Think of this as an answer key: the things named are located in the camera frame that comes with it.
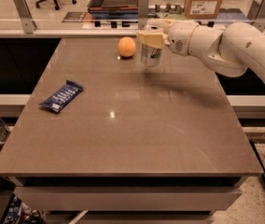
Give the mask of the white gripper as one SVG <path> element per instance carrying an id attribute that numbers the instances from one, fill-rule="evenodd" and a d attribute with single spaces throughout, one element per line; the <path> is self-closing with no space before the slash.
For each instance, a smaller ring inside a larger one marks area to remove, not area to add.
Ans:
<path id="1" fill-rule="evenodd" d="M 170 51 L 182 56 L 188 56 L 188 45 L 194 30 L 199 26 L 195 21 L 175 21 L 169 19 L 150 19 L 147 21 L 150 28 L 157 27 L 164 32 L 138 31 L 138 41 L 151 48 L 162 49 L 169 45 Z"/>

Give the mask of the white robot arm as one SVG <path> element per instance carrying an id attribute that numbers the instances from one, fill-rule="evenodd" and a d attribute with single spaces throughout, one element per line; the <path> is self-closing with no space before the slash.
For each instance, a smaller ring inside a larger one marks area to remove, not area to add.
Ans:
<path id="1" fill-rule="evenodd" d="M 150 48 L 168 47 L 175 54 L 195 57 L 225 77 L 240 77 L 250 69 L 265 84 L 265 34 L 246 22 L 219 30 L 196 21 L 153 19 L 136 36 Z"/>

